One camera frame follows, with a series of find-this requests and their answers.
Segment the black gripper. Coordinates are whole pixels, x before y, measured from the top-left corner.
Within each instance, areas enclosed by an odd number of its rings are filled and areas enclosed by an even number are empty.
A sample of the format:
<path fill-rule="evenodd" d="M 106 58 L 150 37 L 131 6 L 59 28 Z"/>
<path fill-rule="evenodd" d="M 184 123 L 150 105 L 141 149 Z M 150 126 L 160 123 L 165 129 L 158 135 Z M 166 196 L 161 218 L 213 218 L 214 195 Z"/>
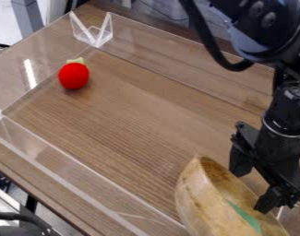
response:
<path fill-rule="evenodd" d="M 276 207 L 300 204 L 300 136 L 277 135 L 264 124 L 261 129 L 236 123 L 230 137 L 229 171 L 244 177 L 256 170 L 268 183 L 255 209 L 268 214 Z"/>

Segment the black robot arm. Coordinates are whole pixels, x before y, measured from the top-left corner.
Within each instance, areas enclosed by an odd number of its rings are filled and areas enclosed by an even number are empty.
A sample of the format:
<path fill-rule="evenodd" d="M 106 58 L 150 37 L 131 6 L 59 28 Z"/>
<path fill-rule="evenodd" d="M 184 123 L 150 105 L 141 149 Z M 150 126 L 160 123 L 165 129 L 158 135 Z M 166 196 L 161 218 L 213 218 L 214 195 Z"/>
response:
<path fill-rule="evenodd" d="M 244 59 L 275 66 L 273 98 L 261 126 L 240 122 L 232 136 L 229 171 L 257 171 L 268 182 L 255 209 L 263 214 L 300 203 L 300 0 L 210 0 L 229 21 Z"/>

